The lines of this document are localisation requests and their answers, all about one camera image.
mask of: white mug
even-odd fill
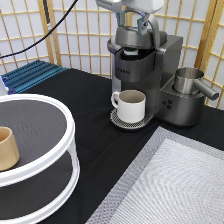
[[[137,123],[145,117],[145,101],[145,95],[137,90],[114,92],[111,97],[119,119],[130,124]]]

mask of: black table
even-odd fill
[[[109,79],[70,69],[26,93],[60,100],[71,110],[76,123],[81,176],[69,200],[43,224],[85,223],[158,126],[224,150],[224,111],[221,110],[204,107],[200,123],[192,128],[177,128],[154,120],[139,132],[127,133],[110,122],[113,107]]]

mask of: mug handle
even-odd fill
[[[116,109],[118,109],[118,105],[116,104],[115,99],[114,99],[114,96],[115,96],[115,95],[117,95],[117,96],[119,97],[120,92],[114,92],[114,93],[112,94],[112,96],[111,96],[111,102],[112,102],[112,105],[113,105]]]

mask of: gray placemat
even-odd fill
[[[115,184],[100,206],[96,209],[87,224],[108,224],[111,217],[130,191],[135,181],[139,178],[145,167],[148,165],[153,155],[165,139],[170,139],[182,145],[205,152],[219,159],[224,159],[224,153],[218,149],[202,144],[167,131],[159,127],[153,136],[146,143],[144,148],[133,160],[128,169],[124,172],[120,180]]]
[[[164,140],[109,224],[224,222],[224,160]]]
[[[52,202],[68,185],[72,175],[68,152],[41,173],[0,188],[0,221],[31,214]]]
[[[55,147],[67,128],[64,114],[55,106],[35,101],[16,100],[0,103],[0,126],[12,129],[20,152],[19,162],[26,165]]]

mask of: blue object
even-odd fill
[[[9,94],[22,93],[67,68],[36,60],[2,76],[2,80],[9,88]]]

